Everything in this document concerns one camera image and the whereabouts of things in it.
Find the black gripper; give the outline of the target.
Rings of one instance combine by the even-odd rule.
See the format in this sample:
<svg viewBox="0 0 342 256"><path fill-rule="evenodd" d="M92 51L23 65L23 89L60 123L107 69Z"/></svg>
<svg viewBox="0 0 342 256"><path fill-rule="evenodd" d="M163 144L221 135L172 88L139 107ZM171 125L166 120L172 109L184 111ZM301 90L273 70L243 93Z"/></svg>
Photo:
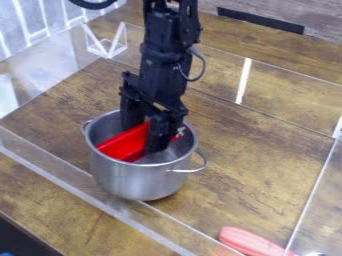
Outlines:
<svg viewBox="0 0 342 256"><path fill-rule="evenodd" d="M140 45L140 53L139 74L123 73L119 91L122 127L128 130L150 118L144 153L154 154L168 147L188 114L182 96L192 55L188 48L158 48L147 43Z"/></svg>

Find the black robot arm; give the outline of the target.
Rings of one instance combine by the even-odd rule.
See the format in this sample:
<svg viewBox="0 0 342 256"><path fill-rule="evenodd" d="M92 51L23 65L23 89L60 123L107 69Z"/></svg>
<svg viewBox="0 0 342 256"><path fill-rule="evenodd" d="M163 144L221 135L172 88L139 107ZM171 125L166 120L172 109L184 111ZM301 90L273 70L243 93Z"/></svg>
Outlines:
<svg viewBox="0 0 342 256"><path fill-rule="evenodd" d="M152 154L168 147L188 114L180 97L195 80L190 70L202 31L198 0L143 0L143 17L140 69L123 73L119 95L122 127L150 123L144 152Z"/></svg>

